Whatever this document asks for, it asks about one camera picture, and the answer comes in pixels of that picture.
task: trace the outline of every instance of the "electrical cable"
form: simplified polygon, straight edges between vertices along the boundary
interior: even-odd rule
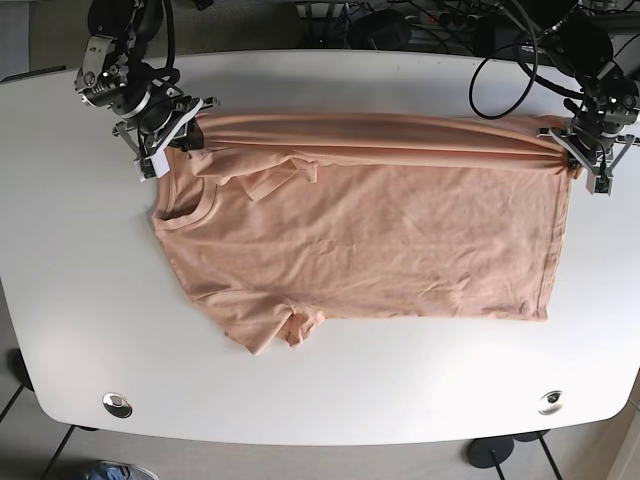
[[[578,110],[582,111],[583,107],[584,107],[584,98],[582,99],[582,103],[578,107]],[[602,150],[602,158],[606,158],[607,150],[604,148],[604,144],[602,143],[602,141],[598,137],[596,137],[595,135],[587,132],[584,128],[580,127],[579,125],[576,125],[577,121],[578,121],[578,115],[576,114],[576,116],[574,116],[571,119],[571,129],[572,130],[577,130],[579,132],[582,132],[583,134],[585,134],[586,136],[591,138],[591,140],[593,140],[595,143],[597,143],[600,146],[600,149]]]
[[[522,41],[522,36],[524,34],[526,34],[527,32],[522,32],[520,35],[518,35],[516,37],[516,42],[520,42]],[[513,55],[516,58],[516,62],[518,63],[518,66],[522,69],[522,71],[524,73],[527,74],[527,76],[529,78],[531,78],[531,76],[533,75],[533,71],[531,71],[531,69],[529,68],[529,65],[527,65],[523,60],[522,60],[522,56],[520,55],[520,48],[519,47],[513,47]],[[576,92],[574,90],[569,90],[568,88],[565,88],[561,85],[558,85],[557,83],[553,83],[551,80],[547,80],[546,78],[540,76],[540,74],[536,75],[535,77],[536,83],[539,83],[540,85],[542,85],[545,88],[548,88],[549,90],[551,90],[554,93],[557,93],[558,95],[561,95],[563,97],[568,97],[568,98],[573,98],[574,100],[583,100],[584,99],[584,94],[580,93],[580,92]]]
[[[171,85],[172,88],[175,88],[176,90],[179,90],[180,92],[182,92],[178,87],[175,87],[173,85]],[[160,105],[164,105],[165,103],[175,100],[176,98],[179,98],[179,96],[175,96],[175,97],[168,97],[165,99],[160,100],[159,102],[155,103],[154,105],[152,105],[151,107],[149,107],[140,117],[140,120],[138,121],[138,148],[140,149],[140,155],[141,157],[144,159],[147,157],[147,147],[144,144],[144,140],[142,138],[142,131],[141,131],[141,126],[142,126],[142,121],[146,118],[147,114],[153,110],[154,108],[160,106]]]
[[[629,40],[626,41],[626,43],[620,47],[620,50],[618,50],[616,52],[616,54],[613,56],[613,58],[616,58],[618,55],[620,55],[620,53],[622,52],[622,50],[624,50],[625,48],[627,48],[627,46],[633,42],[636,38],[640,37],[640,33],[636,33],[633,37],[631,37]]]
[[[445,53],[448,54],[449,53],[449,47],[447,46],[447,44],[445,43],[445,41],[440,38],[438,35],[436,35],[434,32],[431,31],[431,29],[425,25],[416,25],[416,24],[411,24],[412,28],[419,28],[420,31],[428,33],[429,35],[431,35],[437,42],[438,45],[436,45],[436,48],[438,48],[438,46],[442,45],[445,49]]]
[[[435,15],[432,15],[431,13],[429,13],[428,11],[426,11],[424,8],[416,5],[414,2],[412,2],[411,0],[407,0],[407,2],[409,5],[413,5],[414,8],[420,10],[422,13],[424,13],[426,16],[428,16],[431,20],[433,20],[434,22],[436,22],[438,25],[440,25],[442,27],[442,29],[447,32],[449,35],[451,35],[453,38],[456,39],[456,41],[462,45],[464,48],[466,48],[467,50],[469,50],[471,52],[472,55],[475,55],[475,52],[473,51],[473,49],[471,48],[471,46],[465,42],[464,40],[462,40],[460,38],[460,36],[455,33],[453,30],[451,30],[450,28],[448,28],[446,25],[444,25],[443,23],[440,22],[440,20],[438,19],[438,17],[436,17]]]
[[[606,165],[607,165],[607,149],[604,148],[604,144],[600,141],[600,139],[598,137],[596,137],[595,135],[592,135],[591,133],[587,132],[585,129],[575,125],[575,122],[572,121],[571,122],[572,128],[574,130],[577,130],[581,133],[583,133],[584,135],[588,136],[589,138],[591,138],[596,144],[598,144],[600,146],[600,149],[602,150],[602,159],[600,161],[600,168],[601,169],[606,169]],[[595,161],[598,161],[598,150],[595,150],[596,152],[596,157],[595,157]]]
[[[146,63],[141,63],[140,71],[144,78],[150,82],[154,80],[164,81],[166,79],[167,83],[176,84],[180,80],[180,71],[176,68],[153,68]]]
[[[484,15],[491,15],[491,16],[494,16],[494,17],[498,15],[497,11],[489,10],[489,9],[481,6],[481,4],[474,5],[472,0],[460,0],[460,2],[464,3],[465,5],[467,5],[467,9],[466,9],[465,12],[463,12],[462,8],[460,8],[459,6],[452,7],[451,5],[448,5],[445,2],[436,0],[436,3],[438,4],[439,7],[448,8],[449,10],[451,10],[453,12],[456,12],[456,13],[459,13],[459,14],[473,15],[474,11],[477,10],[478,12],[483,13]],[[410,3],[410,0],[387,0],[387,3],[389,4],[389,7],[387,7],[387,8],[390,8],[393,5],[402,5],[402,4]]]
[[[166,69],[173,69],[176,60],[176,32],[173,24],[173,7],[171,0],[162,0],[164,11],[167,15],[167,62]]]
[[[533,70],[531,72],[531,76],[529,77],[529,83],[527,84],[527,88],[525,88],[525,90],[522,93],[522,95],[520,95],[520,98],[511,107],[509,107],[504,112],[499,113],[498,115],[486,115],[486,114],[482,113],[480,110],[477,109],[477,107],[476,107],[476,105],[475,105],[475,103],[473,101],[473,87],[475,86],[476,79],[478,78],[478,74],[480,73],[480,70],[482,70],[482,67],[484,67],[489,62],[489,60],[491,60],[493,57],[495,57],[495,55],[498,52],[500,52],[502,50],[505,50],[507,48],[513,48],[514,46],[517,46],[518,44],[511,44],[511,45],[506,45],[504,47],[500,47],[499,49],[495,50],[491,56],[485,58],[480,63],[480,65],[478,65],[478,68],[474,72],[473,77],[471,77],[471,83],[469,84],[469,105],[471,106],[471,109],[475,112],[476,115],[478,115],[479,117],[484,118],[486,120],[498,120],[499,118],[506,117],[511,112],[513,112],[516,108],[518,108],[520,105],[522,105],[522,102],[524,102],[524,100],[527,98],[527,96],[529,95],[529,92],[531,92],[531,89],[533,88],[533,85],[536,83],[536,76],[538,75],[538,65],[539,65],[539,60],[540,59],[539,59],[539,52],[538,52],[538,40],[536,39],[535,29],[533,27],[533,24],[531,23],[531,19],[527,15],[527,12],[522,7],[522,5],[520,5],[520,2],[518,2],[518,0],[511,0],[511,3],[516,8],[516,10],[518,10],[518,13],[520,13],[522,18],[524,19],[524,21],[525,21],[525,23],[527,25],[527,30],[529,32],[529,36],[531,37],[531,43],[532,43],[532,46],[533,46]]]
[[[634,3],[638,2],[638,1],[640,1],[640,0],[631,0],[631,1],[629,2],[629,5],[627,5],[626,7],[624,7],[624,8],[623,8],[622,10],[620,10],[620,11],[621,11],[621,12],[626,12],[627,10],[629,10],[629,9],[631,8],[631,6],[632,6]]]

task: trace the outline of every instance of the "metal bracket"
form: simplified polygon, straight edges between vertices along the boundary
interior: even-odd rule
[[[598,156],[596,152],[594,160],[589,160],[578,148],[571,142],[571,135],[559,128],[541,128],[538,130],[538,137],[551,137],[558,145],[569,152],[571,157],[587,170],[587,190],[589,193],[605,193],[611,195],[613,189],[613,169],[618,165],[622,157],[627,153],[632,145],[640,145],[640,141],[633,135],[618,135],[615,143],[622,143],[624,147],[620,153],[614,158],[613,150],[608,149]]]
[[[109,37],[91,37],[89,39],[82,68],[78,71],[76,78],[76,91],[81,92],[96,84],[98,76],[102,73],[102,67],[104,67],[112,41],[113,39]]]
[[[140,147],[133,141],[129,132],[135,130],[136,127],[133,125],[129,125],[127,122],[118,122],[116,126],[113,127],[113,131],[111,132],[114,137],[122,137],[124,142],[129,145],[129,148],[133,150],[133,153],[136,154],[136,160],[140,158]]]

